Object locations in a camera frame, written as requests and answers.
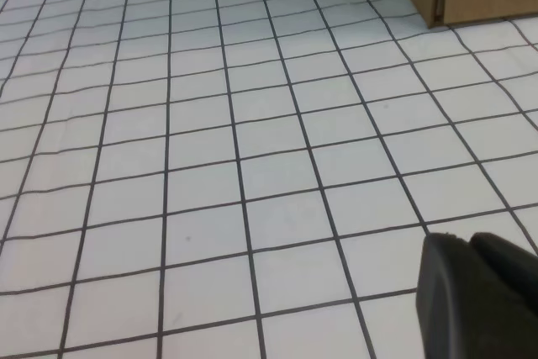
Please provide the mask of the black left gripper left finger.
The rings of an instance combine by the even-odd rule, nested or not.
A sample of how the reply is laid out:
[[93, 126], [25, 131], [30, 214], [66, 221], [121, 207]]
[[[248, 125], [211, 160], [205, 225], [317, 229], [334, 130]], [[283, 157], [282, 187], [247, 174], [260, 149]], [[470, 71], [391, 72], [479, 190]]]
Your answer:
[[425, 237], [416, 310], [426, 358], [486, 358], [498, 349], [501, 283], [466, 241]]

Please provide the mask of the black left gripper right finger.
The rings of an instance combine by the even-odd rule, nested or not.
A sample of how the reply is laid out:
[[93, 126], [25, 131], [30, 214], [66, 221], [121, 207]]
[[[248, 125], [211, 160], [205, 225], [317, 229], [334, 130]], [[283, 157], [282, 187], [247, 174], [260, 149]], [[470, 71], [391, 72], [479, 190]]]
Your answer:
[[537, 257], [493, 233], [476, 233], [471, 246], [498, 279], [493, 305], [498, 358], [537, 357]]

